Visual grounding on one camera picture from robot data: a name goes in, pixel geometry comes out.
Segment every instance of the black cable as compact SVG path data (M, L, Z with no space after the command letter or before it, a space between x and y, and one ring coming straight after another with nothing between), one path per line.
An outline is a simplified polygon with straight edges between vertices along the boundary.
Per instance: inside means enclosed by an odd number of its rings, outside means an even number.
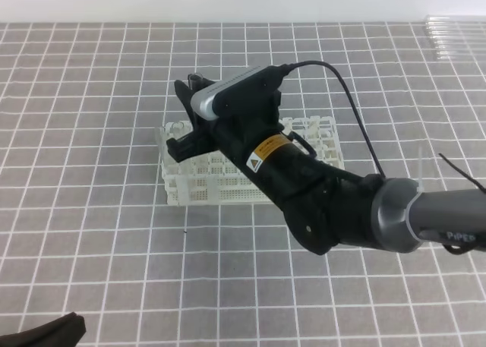
M458 166L454 165L452 163L452 161L450 161L450 159L448 159L447 157L445 157L442 153L439 153L439 156L442 157L442 159L447 163L447 165L449 165L450 167L452 167L453 169L455 169L459 174L461 174L462 176L464 176L464 178L466 178L467 180L469 180L472 184L476 185L476 187L478 187L478 189L481 192L483 192L484 194L486 194L486 188L478 180L476 180L475 178L473 178L467 172L461 170ZM446 251L449 252L450 254L454 254L454 255L465 254L467 252L470 252L470 251L474 250L477 246L478 245L477 245L476 242L475 243L472 243L472 244L468 244L466 246L460 246L460 247L453 247L450 244L443 244L443 247L446 249Z
M442 153L439 153L439 156L442 157L442 159L447 162L447 165L455 169L459 174L464 176L467 180L469 180L472 184L476 185L479 190L481 190L484 194L486 194L486 188L475 178L473 178L470 174L467 172L461 170L459 167L454 165L447 157L445 157Z
M371 157L373 158L374 164L377 167L378 172L380 175L383 177L385 176L385 172L383 168L381 167L380 161L378 160L377 154L374 152L373 145L371 144L370 138L368 136L368 133L366 133L365 126L363 125L363 121L361 120L361 117L359 116L358 109L356 108L355 101L352 99L351 93L349 92L349 88L346 85L346 82L344 79L342 79L341 74L330 64L327 62L323 61L303 61L303 62L298 62L296 64L289 64L289 65L282 65L281 68L286 71L286 75L290 73L290 71L295 70L296 68L301 68L303 66L309 66L309 65L318 65L318 66L324 66L325 68L328 68L333 72L333 74L336 75L337 80L341 84L342 88L344 89L344 92L346 93L346 96L348 97L349 104L351 105L351 109L353 113L355 114L356 121L358 122L359 129L361 130L364 141L366 142L366 145L368 146L368 149L371 153Z

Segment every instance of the white grid line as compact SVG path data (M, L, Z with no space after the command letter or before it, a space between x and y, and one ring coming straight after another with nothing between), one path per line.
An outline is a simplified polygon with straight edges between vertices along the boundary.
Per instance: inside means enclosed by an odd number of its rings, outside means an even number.
M74 43L72 43L72 44L71 44L71 51L72 51L73 47L74 47ZM67 70L67 62L66 62L66 66L64 67L64 70L63 70L63 72L62 72L63 77L64 77L64 75L65 75L65 73L66 73L66 70ZM57 88L57 91L56 91L56 95L59 93L60 88L61 88L61 84L59 84L59 85L58 85L58 88ZM46 127L44 128L43 133L42 133L42 135L41 135L41 140L40 140L40 142L39 142L39 149L38 149L38 150L37 150L37 152L36 152L36 158L38 157L38 155L39 155L39 151L40 151L40 148L42 147L43 138L44 138L44 136L45 136L45 134L46 134L46 129L47 129L47 126L49 125L49 119L50 119L50 118L51 118L51 116L52 116L52 111L53 111L53 109L54 109L54 103L53 103L53 104L52 104L52 106L51 106L51 111L50 111L50 113L49 113L49 115L48 115L48 118L47 118L47 121L46 121ZM79 115L80 115L80 112L78 112L78 113L77 113L77 116L76 116L76 122L75 122L76 124L77 124L77 120L79 119ZM72 143L73 143L73 139L74 139L74 131L73 131L73 134L71 135L71 139L69 140L69 147L68 147L68 152L67 152L67 154L66 154L65 165L66 165L66 163L67 163L67 161L68 161L68 156L69 156L69 153L70 153L70 151L71 151L71 145L72 145ZM30 172L30 174L29 174L29 178L27 179L27 183L26 183L26 184L28 184L28 183L30 182L30 179L31 179L31 176L32 176L32 173L33 173L33 170L34 170L34 169L35 169L35 168L34 168L34 166L33 166L33 167L32 167L32 170L31 170L31 172ZM60 185L60 184L61 184L62 178L64 177L64 173L65 173L65 167L64 167L64 168L61 170L61 175L59 176L58 185ZM27 192L27 189L28 189L28 187L26 186L26 188L25 188L25 192L24 192L24 196L25 196L25 193ZM58 187L56 188L56 190L55 190L55 196L54 196L54 200L53 200L53 202L52 202L53 204L55 204L55 203L56 203L56 201L57 201L57 199L58 199L58 195L59 195L59 191L60 191L60 190L61 190L61 188L58 186ZM25 321L25 317L26 317L26 315L27 315L27 310L28 310L28 307L29 307L30 298L32 297L32 292L33 292L34 283L35 283L35 280L36 280L36 277L37 277L37 272L38 272L38 270L39 270L39 265L40 265L41 257L42 257L42 255L43 255L44 246L45 246L45 244L46 244L46 240L47 240L47 235L48 235L48 232L47 232L47 231L49 230L49 227L50 227L50 222L51 222L51 219L52 219L52 214L53 214L53 213L54 213L54 210L53 210L53 209L51 209L51 210L49 211L49 218L48 218L48 220L47 220L47 226L46 226L46 229L45 229L45 232L44 232L43 241L42 241L42 244L41 244L41 246L40 246L39 257L38 257L38 259L37 259L37 261L36 261L36 266L35 266L35 269L34 269L34 272L33 272L32 281L31 281L31 285L30 285L29 292L28 292L28 295L27 295L27 298L26 298L26 303L25 303L25 308L24 308L24 315L22 316L22 319L21 319L21 323L20 323L20 326L19 326L19 331L21 331L21 330L22 330L23 325L24 325L24 321Z
M99 37L98 37L98 43L96 45L96 48L99 47L99 39L101 38L101 32L99 33ZM85 96L83 96L83 99L81 100L81 104L80 104L80 108L82 107L82 104L84 102L84 99L85 99ZM98 160L99 160L99 153L101 152L101 148L99 149L98 151L98 155L97 155L97 158L96 158L96 163L98 163ZM65 165L64 165L64 168L66 169L67 166L67 161L68 161L68 153L66 153L66 161L65 161ZM95 178L95 175L96 175L96 166L94 167L93 169L93 176L91 178L91 184L94 183L94 178ZM86 200L86 209L84 210L84 214L83 214L83 220L81 222L81 228L80 228L80 232L79 232L79 236L77 237L77 244L76 244L76 251L74 252L74 258L73 258L73 263L71 265L71 272L70 272L70 275L69 275L69 283L68 283L68 287L66 288L66 295L65 295L65 300L64 300L64 303L63 303L63 307L62 307L62 311L63 313L66 312L66 309L68 307L68 299L69 299L69 294L71 292L71 285L72 285L72 280L73 280L73 277L74 277L74 268L76 267L76 260L77 260L77 255L79 253L79 247L80 247L80 243L81 243L81 235L82 235L82 231L84 229L84 222L85 222L85 219L86 219L86 215L87 215L87 205L89 204L89 201L90 201L90 196L91 196L91 193L92 193L92 190L93 188L90 188L90 191L88 192L88 196L87 196L87 200Z
M24 47L26 43L27 43L27 37L26 37L26 39L24 40L24 44L23 44L23 46L22 46L22 47ZM14 65L16 65L16 64L17 64L17 61L18 61L19 57L20 57L20 56L18 56L18 57L16 58ZM12 75L13 75L13 72L11 72L11 73L10 73L10 75L9 75L9 77L8 77L8 79L9 79L9 80L11 79ZM2 98L2 97L5 95L5 91L6 91L6 90L7 90L7 86L5 85L5 87L3 88L3 91L2 91L2 96L0 96L0 98ZM26 106L27 106L27 101L24 103L24 106L23 106L23 108L22 108L22 113L24 112L24 110L25 110ZM17 128L18 128L18 126L19 126L19 124L21 123L21 118L22 118L22 115L19 115L18 120L17 120L17 124L15 125L15 131L17 130ZM4 158L3 158L3 160L2 160L2 166L0 167L0 175L2 174L3 169L4 169L4 167L5 167L5 163L6 163L6 161L7 161L8 154L10 153L10 147L11 147L11 145L14 143L14 134L15 134L15 131L14 131L14 133L12 134L12 136L11 136L11 138L10 138L10 140L9 140L9 144L8 144L8 146L9 146L9 147L7 148L7 150L6 150L6 152L5 152L5 155L4 155ZM12 223L12 227L11 227L10 232L9 232L9 235L8 235L7 244L5 245L5 249L4 249L4 251L3 251L3 257L2 257L2 259L0 260L0 271L2 271L2 267L3 267L4 259L5 259L5 256L7 255L8 246L10 245L10 241L11 241L11 238L12 238L12 235L13 235L13 232L14 232L14 227L15 227L15 220L14 220L14 221L13 221L13 223Z
M126 37L127 34L127 24L125 25L125 29L123 30L123 37ZM122 59L121 55L118 57L118 65L120 65L120 60ZM115 72L115 78L117 78L119 73L119 68L116 69ZM106 296L108 295L108 281L112 272L112 265L113 265L113 254L115 253L115 247L116 247L116 236L118 234L118 227L120 223L120 214L122 212L122 204L123 204L123 195L125 193L125 185L127 183L127 174L128 174L128 164L130 162L130 154L131 154L131 147L130 150L128 151L128 159L127 159L127 169L125 170L125 179L123 181L123 187L121 189L121 196L120 196L120 203L118 205L118 215L116 219L116 226L115 226L115 234L113 236L113 243L112 243L112 255L109 258L108 262L108 273L106 275L106 284L105 288L103 290L103 302L101 305L101 311L99 313L99 322L98 322L98 328L96 331L96 343L100 342L101 338L101 333L102 333L102 325L103 325L103 315L105 312L105 305L106 305Z
M150 29L149 29L149 35L147 37L147 40L150 41ZM148 49L149 49L149 43L147 42L147 46L145 48L144 67L142 68L142 77L144 77L144 73L145 73L145 64L147 63ZM140 108L140 95L141 95L141 93L142 93L142 85L140 85L140 91L139 91L138 98L137 98L137 114L135 114L134 123L137 122L137 115L139 113L139 108ZM133 143L134 143L134 136L135 136L135 128L133 128L132 131L131 131L131 139L130 139L131 146L133 146ZM125 174L125 176L128 176L129 169L130 169L130 166L127 164L127 169L126 169L127 173ZM144 284L142 286L142 295L141 295L141 298L140 298L140 309L141 310L144 309L145 291L146 291L146 287L147 287L147 275L148 275L149 259L150 259L149 253L150 253L150 247L152 245L153 217L154 217L155 209L156 209L155 204L156 204L157 189L158 189L158 184L159 184L159 173L160 173L160 166L157 166L155 189L153 191L153 208L152 208L152 214L150 215L149 241L147 242L147 257L146 257L146 260L145 260ZM144 314L142 312L140 312L140 316L138 317L137 347L139 346L139 343L140 343L140 335L141 335L141 330L142 330L142 317L143 317L143 315Z

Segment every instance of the grid pattern tablecloth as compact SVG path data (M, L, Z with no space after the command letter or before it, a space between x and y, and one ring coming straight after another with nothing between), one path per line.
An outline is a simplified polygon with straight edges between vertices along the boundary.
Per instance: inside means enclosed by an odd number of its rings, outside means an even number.
M82 345L483 346L486 258L302 250L270 205L168 207L153 128L174 79L323 59L356 95L389 176L486 178L486 65L436 62L422 24L2 24L0 335L68 311ZM332 115L346 169L374 171L336 78L303 68L282 116Z

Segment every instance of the gray grid mat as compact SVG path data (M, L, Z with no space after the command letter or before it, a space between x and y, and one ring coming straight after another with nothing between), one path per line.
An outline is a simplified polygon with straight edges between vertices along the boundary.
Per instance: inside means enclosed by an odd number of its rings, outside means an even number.
M152 128L168 81L336 64L389 176L486 179L486 65L435 62L421 24L9 24L0 43L0 335L67 312L82 345L483 346L486 258L303 251L270 205L164 205ZM374 171L336 78L282 86L282 116L332 115L348 170Z

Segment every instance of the robotic arm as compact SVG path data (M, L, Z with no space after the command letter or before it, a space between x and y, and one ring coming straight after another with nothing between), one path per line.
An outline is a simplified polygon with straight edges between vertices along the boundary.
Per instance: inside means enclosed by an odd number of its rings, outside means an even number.
M278 88L304 65L322 65L337 76L380 174L362 178L329 166L298 134L282 133ZM411 252L424 241L453 254L486 251L486 190L476 183L479 189L421 193L410 178L386 178L351 94L331 65L262 66L218 83L191 74L188 86L175 82L175 92L194 130L168 140L169 154L181 162L220 150L283 211L292 235L309 251L325 254L342 243Z

